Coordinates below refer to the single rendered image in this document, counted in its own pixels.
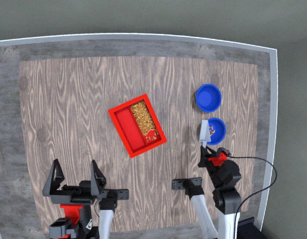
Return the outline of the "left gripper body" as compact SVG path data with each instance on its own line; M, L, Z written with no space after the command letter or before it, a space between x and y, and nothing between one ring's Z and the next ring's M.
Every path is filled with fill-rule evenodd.
M53 204L60 204L64 208L65 217L72 219L72 224L77 224L87 219L91 214L91 205L94 204L97 196L91 196L91 180L83 180L79 186L67 186L57 190L60 185L50 194L43 194L44 197L51 197Z

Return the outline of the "light blue plastic scoop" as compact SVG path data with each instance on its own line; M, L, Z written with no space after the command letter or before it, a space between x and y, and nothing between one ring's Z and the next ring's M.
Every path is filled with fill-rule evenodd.
M204 148L206 148L207 142L211 142L208 120L202 120L199 142L202 142Z

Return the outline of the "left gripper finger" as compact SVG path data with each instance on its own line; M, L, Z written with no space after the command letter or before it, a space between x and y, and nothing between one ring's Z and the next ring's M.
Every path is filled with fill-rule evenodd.
M91 196L99 196L105 186L106 178L99 170L95 160L91 163Z
M54 178L56 169L56 177ZM53 160L50 174L42 190L42 194L50 195L63 181L65 180L63 171L61 169L58 159Z

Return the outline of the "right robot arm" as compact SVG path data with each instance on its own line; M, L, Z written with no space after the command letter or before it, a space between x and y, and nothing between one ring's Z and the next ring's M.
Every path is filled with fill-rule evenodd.
M237 224L242 203L235 185L242 178L239 166L232 160L225 160L217 172L210 175L215 190L212 192L218 213L218 232L216 231L205 204L202 177L176 179L172 190L184 190L196 211L202 231L202 239L236 239Z

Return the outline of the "red divided box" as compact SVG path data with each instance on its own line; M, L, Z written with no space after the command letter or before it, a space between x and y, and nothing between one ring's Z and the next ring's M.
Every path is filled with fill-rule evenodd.
M148 134L145 136L142 134L140 130L140 127L136 121L136 117L134 117L134 114L132 113L130 106L134 105L137 102L140 102L141 100L144 100L148 108L148 112L152 117L152 120L155 124L155 129L157 129L158 131L158 135L157 133L156 135L154 135L155 134L154 132L156 132L156 130L150 130ZM108 110L108 113L118 131L118 134L130 158L138 156L146 151L149 151L167 142L165 135L162 131L162 128L151 106L151 103L147 97L147 94L132 99L115 108L112 108ZM151 139L149 140L149 137L153 140ZM156 139L154 140L153 137L156 137Z

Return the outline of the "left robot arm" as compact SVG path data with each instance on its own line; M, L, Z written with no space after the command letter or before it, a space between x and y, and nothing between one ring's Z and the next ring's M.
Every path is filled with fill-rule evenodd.
M49 226L49 237L59 239L109 239L110 226L117 208L118 200L129 200L128 189L104 189L97 196L100 208L100 224L93 226L92 213L77 224L72 224L72 219L59 218ZM70 234L68 238L65 237Z

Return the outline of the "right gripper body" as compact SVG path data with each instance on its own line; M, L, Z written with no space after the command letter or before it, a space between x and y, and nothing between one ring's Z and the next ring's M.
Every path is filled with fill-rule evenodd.
M223 152L220 153L219 157L216 156L216 153L212 154L205 154L204 157L201 158L200 162L198 163L199 168L206 167L209 176L213 173L215 173L220 165L226 160L226 155L223 154Z

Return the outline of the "blue bowl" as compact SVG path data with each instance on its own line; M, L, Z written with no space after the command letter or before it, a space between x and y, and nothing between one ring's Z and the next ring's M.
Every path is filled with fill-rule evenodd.
M211 113L219 108L221 93L215 85L205 84L198 89L196 101L202 111Z
M218 118L210 118L208 119L208 124L210 126L209 130L211 129L211 126L213 126L213 129L211 129L211 131L213 130L215 131L210 136L211 142L207 142L207 144L209 145L219 144L224 139L226 133L226 127L224 122Z

